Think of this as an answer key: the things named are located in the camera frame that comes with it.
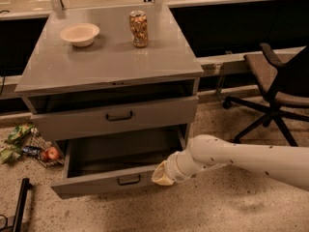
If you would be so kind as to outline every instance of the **gray cabinet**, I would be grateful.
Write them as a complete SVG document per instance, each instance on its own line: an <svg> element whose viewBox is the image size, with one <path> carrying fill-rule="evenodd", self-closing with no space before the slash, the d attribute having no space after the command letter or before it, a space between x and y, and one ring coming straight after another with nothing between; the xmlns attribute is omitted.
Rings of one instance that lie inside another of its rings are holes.
<svg viewBox="0 0 309 232"><path fill-rule="evenodd" d="M150 43L131 43L130 11L146 11ZM85 48L61 41L75 22L100 35ZM151 184L155 167L185 147L203 70L164 5L51 14L16 92L66 159L62 198Z"/></svg>

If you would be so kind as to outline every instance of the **open drawer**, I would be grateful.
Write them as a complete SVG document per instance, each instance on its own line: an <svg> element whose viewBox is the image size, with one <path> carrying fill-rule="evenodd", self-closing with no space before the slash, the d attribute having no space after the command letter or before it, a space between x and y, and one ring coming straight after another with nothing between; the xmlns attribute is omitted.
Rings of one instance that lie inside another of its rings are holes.
<svg viewBox="0 0 309 232"><path fill-rule="evenodd" d="M70 198L150 185L157 165L180 151L182 140L178 126L68 140L63 179L51 187Z"/></svg>

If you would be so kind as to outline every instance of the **chair base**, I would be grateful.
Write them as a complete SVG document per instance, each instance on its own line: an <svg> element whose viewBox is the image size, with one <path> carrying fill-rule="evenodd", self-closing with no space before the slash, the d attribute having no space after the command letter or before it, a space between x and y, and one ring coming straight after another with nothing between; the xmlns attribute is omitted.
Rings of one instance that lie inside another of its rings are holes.
<svg viewBox="0 0 309 232"><path fill-rule="evenodd" d="M252 130L256 129L258 126L263 125L264 127L268 127L271 121L274 121L280 131L283 133L287 141L291 146L298 146L294 137L290 133L290 130L282 120L282 118L288 118L298 121L309 122L309 117L280 110L280 107L269 107L261 104L254 103L252 101L242 100L236 97L227 97L225 101L222 103L223 107L228 109L232 106L232 102L238 103L252 109L258 110L260 112L265 113L261 118L253 122L246 129L242 130L239 134L234 138L234 143L240 143L240 139L250 133Z"/></svg>

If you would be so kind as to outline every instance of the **white bowl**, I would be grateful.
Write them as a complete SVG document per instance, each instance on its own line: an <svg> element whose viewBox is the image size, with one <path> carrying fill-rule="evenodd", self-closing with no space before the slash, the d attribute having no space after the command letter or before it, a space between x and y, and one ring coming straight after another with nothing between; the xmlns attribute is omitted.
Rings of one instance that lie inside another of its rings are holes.
<svg viewBox="0 0 309 232"><path fill-rule="evenodd" d="M99 28L91 23L77 23L64 28L60 37L77 47L88 46L93 43Z"/></svg>

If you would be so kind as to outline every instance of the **cabinet top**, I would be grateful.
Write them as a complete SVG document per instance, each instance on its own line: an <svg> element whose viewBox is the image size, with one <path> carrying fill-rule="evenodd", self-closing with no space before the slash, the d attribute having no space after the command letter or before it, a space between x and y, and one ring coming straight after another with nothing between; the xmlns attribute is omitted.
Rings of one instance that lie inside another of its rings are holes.
<svg viewBox="0 0 309 232"><path fill-rule="evenodd" d="M128 17L143 10L149 45L132 44ZM60 32L74 23L93 23L93 44L74 47ZM111 83L147 83L159 78L191 78L203 72L169 8L140 4L67 10L51 14L16 87L16 92L67 92Z"/></svg>

